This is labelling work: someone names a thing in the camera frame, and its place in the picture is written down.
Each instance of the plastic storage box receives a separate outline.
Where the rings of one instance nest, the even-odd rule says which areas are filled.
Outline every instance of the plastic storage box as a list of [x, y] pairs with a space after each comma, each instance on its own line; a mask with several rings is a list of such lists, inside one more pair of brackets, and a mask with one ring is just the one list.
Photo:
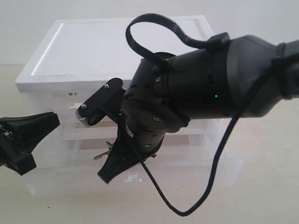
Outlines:
[[[173, 19], [191, 37], [206, 40], [213, 35], [204, 16]], [[56, 21], [16, 80], [32, 114], [54, 111], [61, 125], [33, 156], [37, 168], [22, 176], [33, 195], [83, 192], [145, 190], [150, 180], [141, 165], [122, 173], [106, 185], [97, 172], [106, 157], [93, 157], [113, 143], [116, 125], [104, 118], [98, 125], [85, 127], [75, 109], [106, 81], [119, 77], [126, 88], [141, 57], [125, 39], [128, 19]], [[182, 54], [193, 50], [169, 30], [152, 23], [132, 27], [132, 35], [143, 46], [157, 51]], [[192, 121], [187, 128], [165, 137], [157, 158], [146, 161], [164, 188], [181, 185], [205, 186], [212, 159], [221, 138], [218, 120]], [[216, 186], [234, 183], [242, 160], [226, 151], [221, 157]]]

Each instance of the white wall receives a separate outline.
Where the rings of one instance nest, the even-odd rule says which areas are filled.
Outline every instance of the white wall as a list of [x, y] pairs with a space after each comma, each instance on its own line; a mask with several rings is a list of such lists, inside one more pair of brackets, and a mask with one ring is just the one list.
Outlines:
[[216, 33], [254, 34], [278, 43], [299, 39], [293, 0], [0, 0], [0, 64], [26, 64], [57, 19], [199, 15]]

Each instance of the white lid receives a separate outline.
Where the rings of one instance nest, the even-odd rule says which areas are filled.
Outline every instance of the white lid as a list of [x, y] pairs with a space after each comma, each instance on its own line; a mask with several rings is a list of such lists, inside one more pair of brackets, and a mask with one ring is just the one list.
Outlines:
[[[172, 17], [192, 38], [213, 35], [204, 16]], [[20, 92], [99, 88], [120, 77], [128, 84], [141, 57], [127, 44], [129, 19], [56, 21], [16, 80]], [[175, 55], [191, 50], [171, 31], [153, 23], [139, 23], [132, 36], [153, 52]]]

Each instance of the small key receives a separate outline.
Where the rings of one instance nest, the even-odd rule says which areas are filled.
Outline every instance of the small key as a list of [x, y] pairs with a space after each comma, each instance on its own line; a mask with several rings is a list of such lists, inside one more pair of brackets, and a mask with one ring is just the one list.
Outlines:
[[98, 160], [98, 159], [102, 158], [104, 155], [109, 155], [109, 153], [110, 153], [110, 151], [111, 151], [111, 149], [113, 147], [113, 144], [111, 144], [109, 141], [106, 141], [106, 144], [108, 145], [109, 150], [107, 152], [104, 152], [104, 153], [102, 153], [100, 155], [95, 156], [93, 158], [94, 160]]

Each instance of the label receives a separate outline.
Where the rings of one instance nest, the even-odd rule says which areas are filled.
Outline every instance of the label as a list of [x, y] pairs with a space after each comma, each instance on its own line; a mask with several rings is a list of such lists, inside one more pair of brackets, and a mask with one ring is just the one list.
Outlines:
[[131, 138], [134, 136], [134, 134], [131, 132], [131, 130], [129, 129], [129, 127], [127, 125], [126, 125], [126, 131]]

